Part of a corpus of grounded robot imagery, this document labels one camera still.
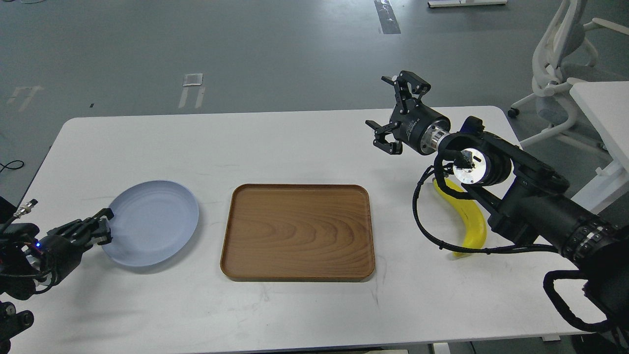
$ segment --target white table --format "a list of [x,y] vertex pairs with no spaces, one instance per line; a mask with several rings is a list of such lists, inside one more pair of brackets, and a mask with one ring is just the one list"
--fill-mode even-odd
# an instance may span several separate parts
[[598,213],[629,191],[629,81],[577,83],[570,95],[613,158],[572,197],[582,207]]
[[433,0],[428,2],[429,8],[453,8],[456,6],[504,5],[507,0]]
[[[468,115],[516,141],[495,107],[437,108],[460,127]],[[415,226],[411,195],[432,162],[411,149],[372,146],[365,120],[390,109],[76,118],[67,122],[26,199],[23,218],[44,232],[106,207],[147,180],[173,180],[197,197],[191,241],[155,268],[134,271],[87,252],[59,286],[18,310],[35,314],[14,353],[206,353],[433,343],[569,334],[542,290],[550,253],[453,260]],[[219,261],[232,191],[244,183],[351,183],[370,196],[376,272],[361,283],[233,282]],[[494,192],[506,191],[508,184]],[[426,186],[420,214],[436,235],[462,232]],[[456,242],[456,237],[445,237]],[[488,246],[508,244],[490,233]],[[579,284],[564,292],[600,320]]]

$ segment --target plate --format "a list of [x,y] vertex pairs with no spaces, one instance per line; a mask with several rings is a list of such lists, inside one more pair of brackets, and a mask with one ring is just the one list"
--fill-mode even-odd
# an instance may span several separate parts
[[199,222],[199,205],[186,187],[172,181],[135,185],[109,205],[112,241],[103,246],[116,263],[150,266],[175,255]]

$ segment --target wooden tray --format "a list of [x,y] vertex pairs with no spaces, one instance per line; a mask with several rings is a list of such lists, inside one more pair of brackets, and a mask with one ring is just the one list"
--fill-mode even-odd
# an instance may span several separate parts
[[242,185],[221,269],[234,280],[360,281],[376,267],[367,191],[357,185]]

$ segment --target office chair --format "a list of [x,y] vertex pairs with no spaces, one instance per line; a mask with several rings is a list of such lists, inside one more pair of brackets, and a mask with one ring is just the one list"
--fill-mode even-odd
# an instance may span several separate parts
[[[599,150],[584,140],[600,141],[593,132],[577,138],[568,136],[568,130],[577,124],[582,115],[576,102],[570,97],[572,85],[580,81],[626,81],[627,78],[595,68],[598,52],[587,40],[585,33],[598,28],[629,35],[629,28],[616,23],[593,18],[591,22],[581,25],[579,21],[586,7],[586,0],[562,0],[559,10],[553,17],[542,40],[533,53],[533,93],[513,103],[507,115],[515,118],[520,114],[520,106],[537,99],[538,115],[549,121],[548,128],[540,133],[520,141],[522,147],[529,146],[549,137],[559,137],[572,145],[591,151]],[[589,56],[586,65],[564,62],[564,58],[583,46]]]

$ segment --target yellow banana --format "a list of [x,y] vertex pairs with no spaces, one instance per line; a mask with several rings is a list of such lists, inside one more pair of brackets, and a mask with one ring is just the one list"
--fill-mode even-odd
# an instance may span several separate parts
[[[454,190],[463,191],[453,181],[446,179],[445,183],[448,187]],[[435,186],[439,195],[450,203],[454,210],[459,213],[461,220],[463,220],[463,223],[465,224],[465,239],[463,240],[463,244],[461,246],[467,248],[482,248],[482,245],[485,244],[485,239],[487,238],[487,225],[485,223],[485,216],[482,214],[476,203],[472,200],[456,199],[447,195],[441,190],[441,188],[439,188],[436,180],[433,180],[433,186]],[[460,252],[453,253],[456,257],[465,255],[465,253]]]

